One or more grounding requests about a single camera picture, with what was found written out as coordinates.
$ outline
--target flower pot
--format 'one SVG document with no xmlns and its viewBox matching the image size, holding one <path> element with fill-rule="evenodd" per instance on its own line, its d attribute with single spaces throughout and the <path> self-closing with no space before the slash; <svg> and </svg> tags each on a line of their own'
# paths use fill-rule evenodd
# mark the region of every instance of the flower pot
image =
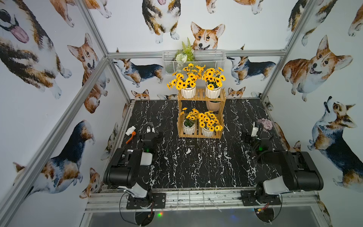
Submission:
<svg viewBox="0 0 363 227">
<path fill-rule="evenodd" d="M 202 128 L 202 134 L 206 137 L 214 136 L 214 131 L 209 131 L 208 129 Z"/>
<path fill-rule="evenodd" d="M 195 87 L 193 87 L 193 88 L 182 88 L 181 89 L 181 95 L 184 98 L 193 98 L 195 96 L 195 92 L 196 92 Z"/>
<path fill-rule="evenodd" d="M 219 110 L 219 105 L 221 104 L 221 102 L 211 102 L 211 101 L 205 101 L 206 105 L 207 105 L 207 109 L 210 111 L 218 111 Z"/>
<path fill-rule="evenodd" d="M 195 125 L 196 125 L 196 123 L 194 123 L 194 125 L 189 128 L 189 127 L 187 127 L 187 126 L 184 125 L 185 121 L 186 120 L 183 121 L 183 131 L 187 135 L 192 135 L 195 132 Z"/>
<path fill-rule="evenodd" d="M 221 94 L 221 88 L 217 87 L 213 90 L 209 90 L 207 85 L 208 84 L 205 84 L 205 96 L 208 98 L 218 98 L 218 96 Z"/>
</svg>

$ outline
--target dog tongue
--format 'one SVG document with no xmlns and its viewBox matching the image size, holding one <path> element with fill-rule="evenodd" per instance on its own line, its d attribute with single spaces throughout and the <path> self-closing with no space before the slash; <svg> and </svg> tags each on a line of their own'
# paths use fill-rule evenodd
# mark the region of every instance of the dog tongue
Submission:
<svg viewBox="0 0 363 227">
<path fill-rule="evenodd" d="M 166 0 L 158 0 L 158 2 L 159 2 L 160 5 L 165 5 Z"/>
<path fill-rule="evenodd" d="M 20 27 L 20 26 L 14 26 L 10 32 L 15 36 L 17 40 L 23 43 L 27 43 L 29 41 L 28 34 Z"/>
</svg>

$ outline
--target wire basket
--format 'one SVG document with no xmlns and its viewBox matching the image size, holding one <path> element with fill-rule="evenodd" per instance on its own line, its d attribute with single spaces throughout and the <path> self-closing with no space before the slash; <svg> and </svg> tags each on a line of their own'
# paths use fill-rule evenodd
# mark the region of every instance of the wire basket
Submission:
<svg viewBox="0 0 363 227">
<path fill-rule="evenodd" d="M 226 54 L 224 50 L 196 50 L 194 51 L 195 61 L 175 61 L 176 50 L 163 51 L 163 62 L 166 74 L 173 74 L 174 72 L 182 73 L 186 75 L 183 68 L 187 67 L 189 63 L 199 65 L 205 69 L 218 67 L 223 68 L 226 60 Z"/>
</svg>

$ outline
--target marble surface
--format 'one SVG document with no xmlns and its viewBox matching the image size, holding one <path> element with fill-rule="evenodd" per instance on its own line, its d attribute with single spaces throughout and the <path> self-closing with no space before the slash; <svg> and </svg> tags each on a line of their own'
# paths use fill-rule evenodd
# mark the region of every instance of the marble surface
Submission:
<svg viewBox="0 0 363 227">
<path fill-rule="evenodd" d="M 183 107 L 188 107 L 187 112 L 192 108 L 207 111 L 201 101 L 183 101 Z M 164 132 L 155 163 L 140 167 L 139 177 L 154 189 L 248 187 L 279 176 L 279 167 L 258 164 L 251 155 L 251 146 L 241 141 L 242 131 L 251 132 L 254 121 L 268 118 L 261 101 L 227 100 L 223 114 L 225 128 L 221 139 L 179 138 L 176 100 L 136 101 L 128 127 L 134 125 L 137 136 L 128 145 L 126 137 L 122 147 L 142 148 L 139 135 L 148 122 Z M 275 130 L 269 134 L 276 135 L 271 147 L 282 149 Z"/>
</svg>

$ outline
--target wooden plant stand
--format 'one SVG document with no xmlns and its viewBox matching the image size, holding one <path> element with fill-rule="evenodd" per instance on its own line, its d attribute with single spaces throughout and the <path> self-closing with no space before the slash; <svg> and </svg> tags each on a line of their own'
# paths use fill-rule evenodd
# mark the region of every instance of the wooden plant stand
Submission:
<svg viewBox="0 0 363 227">
<path fill-rule="evenodd" d="M 223 132 L 223 129 L 224 129 L 223 109 L 224 109 L 224 105 L 226 103 L 226 96 L 225 96 L 225 93 L 224 93 L 224 88 L 221 90 L 220 98 L 216 98 L 216 99 L 206 97 L 204 88 L 197 88 L 196 89 L 196 94 L 195 94 L 195 96 L 193 98 L 184 98 L 182 96 L 181 91 L 179 91 L 179 94 L 178 94 L 179 113 L 181 113 L 182 109 L 183 109 L 182 100 L 185 100 L 185 101 L 220 101 L 219 111 L 218 111 L 218 114 L 217 114 L 217 119 L 218 119 L 220 125 L 222 126 L 222 130 L 221 131 L 216 131 L 215 132 L 216 134 L 214 136 L 212 136 L 212 137 L 206 137 L 206 136 L 202 135 L 202 133 L 201 133 L 202 129 L 199 126 L 199 122 L 196 122 L 197 125 L 195 127 L 194 134 L 192 134 L 192 135 L 184 134 L 183 121 L 185 120 L 185 117 L 187 116 L 187 114 L 184 113 L 183 115 L 179 115 L 179 117 L 178 117 L 178 134 L 179 134 L 179 137 L 209 138 L 209 139 L 220 139 L 222 137 L 222 132 Z"/>
</svg>

